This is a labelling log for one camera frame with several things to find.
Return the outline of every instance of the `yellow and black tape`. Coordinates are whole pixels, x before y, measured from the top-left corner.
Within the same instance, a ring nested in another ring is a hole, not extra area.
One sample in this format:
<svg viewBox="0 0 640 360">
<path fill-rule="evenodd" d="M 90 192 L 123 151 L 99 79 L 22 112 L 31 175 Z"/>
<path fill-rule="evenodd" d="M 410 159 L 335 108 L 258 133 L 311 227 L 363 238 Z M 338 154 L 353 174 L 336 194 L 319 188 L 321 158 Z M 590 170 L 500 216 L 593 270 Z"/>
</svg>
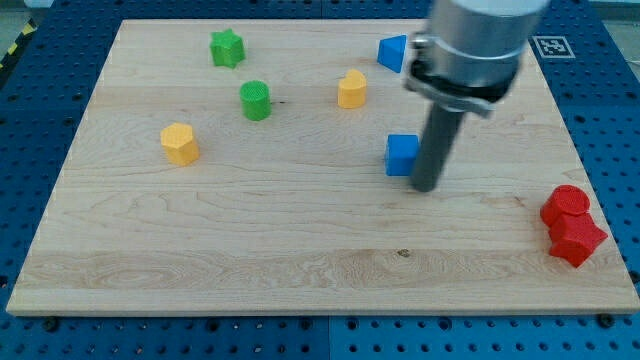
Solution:
<svg viewBox="0 0 640 360">
<path fill-rule="evenodd" d="M 27 45 L 29 45 L 37 29 L 38 26 L 36 22 L 30 19 L 18 35 L 18 38 L 9 46 L 2 60 L 0 60 L 0 89 L 2 89 L 4 84 L 9 80 L 9 76 L 18 64 L 18 60 L 24 53 Z"/>
</svg>

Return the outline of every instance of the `blue block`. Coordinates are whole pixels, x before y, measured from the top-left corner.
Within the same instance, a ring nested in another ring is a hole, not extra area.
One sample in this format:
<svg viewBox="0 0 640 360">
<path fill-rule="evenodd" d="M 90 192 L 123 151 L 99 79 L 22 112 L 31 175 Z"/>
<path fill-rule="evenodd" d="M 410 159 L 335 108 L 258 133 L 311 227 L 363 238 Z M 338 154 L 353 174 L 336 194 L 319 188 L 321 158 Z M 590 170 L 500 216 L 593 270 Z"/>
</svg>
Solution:
<svg viewBox="0 0 640 360">
<path fill-rule="evenodd" d="M 395 36 L 380 40 L 378 45 L 378 62 L 399 73 L 402 71 L 404 48 L 407 45 L 407 35 Z"/>
<path fill-rule="evenodd" d="M 411 175 L 419 146 L 418 135 L 389 135 L 384 155 L 387 176 Z"/>
</svg>

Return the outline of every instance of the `yellow hexagon block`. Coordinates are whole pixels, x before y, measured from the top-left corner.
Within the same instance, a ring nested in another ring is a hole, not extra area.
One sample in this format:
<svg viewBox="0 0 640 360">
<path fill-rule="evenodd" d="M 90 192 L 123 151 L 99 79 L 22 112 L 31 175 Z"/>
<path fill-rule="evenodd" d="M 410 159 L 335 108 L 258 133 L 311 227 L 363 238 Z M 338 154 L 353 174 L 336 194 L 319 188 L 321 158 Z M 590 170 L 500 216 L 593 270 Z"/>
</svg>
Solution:
<svg viewBox="0 0 640 360">
<path fill-rule="evenodd" d="M 191 125 L 173 123 L 167 126 L 160 133 L 160 141 L 171 163 L 185 166 L 200 157 Z"/>
<path fill-rule="evenodd" d="M 338 83 L 338 106 L 355 109 L 367 101 L 367 78 L 356 69 L 347 71 L 347 75 Z"/>
</svg>

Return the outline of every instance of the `green cylinder block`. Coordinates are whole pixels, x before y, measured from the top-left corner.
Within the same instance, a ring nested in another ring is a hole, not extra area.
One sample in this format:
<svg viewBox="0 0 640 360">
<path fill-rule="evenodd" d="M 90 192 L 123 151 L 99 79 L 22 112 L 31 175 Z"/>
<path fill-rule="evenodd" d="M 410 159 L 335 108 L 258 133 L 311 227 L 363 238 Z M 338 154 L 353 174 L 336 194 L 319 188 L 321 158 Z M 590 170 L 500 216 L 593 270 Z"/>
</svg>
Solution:
<svg viewBox="0 0 640 360">
<path fill-rule="evenodd" d="M 260 121 L 271 115 L 269 87 L 262 81 L 249 81 L 240 88 L 242 112 L 249 120 Z"/>
</svg>

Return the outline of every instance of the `blue triangular block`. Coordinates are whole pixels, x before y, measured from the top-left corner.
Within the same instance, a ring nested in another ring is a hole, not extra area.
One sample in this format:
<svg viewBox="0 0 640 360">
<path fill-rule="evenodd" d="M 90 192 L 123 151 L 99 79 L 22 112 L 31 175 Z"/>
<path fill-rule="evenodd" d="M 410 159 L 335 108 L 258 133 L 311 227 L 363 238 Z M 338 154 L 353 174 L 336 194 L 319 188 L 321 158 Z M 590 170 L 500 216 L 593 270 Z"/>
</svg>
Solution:
<svg viewBox="0 0 640 360">
<path fill-rule="evenodd" d="M 399 73 L 402 71 L 404 49 L 407 45 L 407 35 L 394 36 L 380 40 L 378 45 L 378 62 Z"/>
</svg>

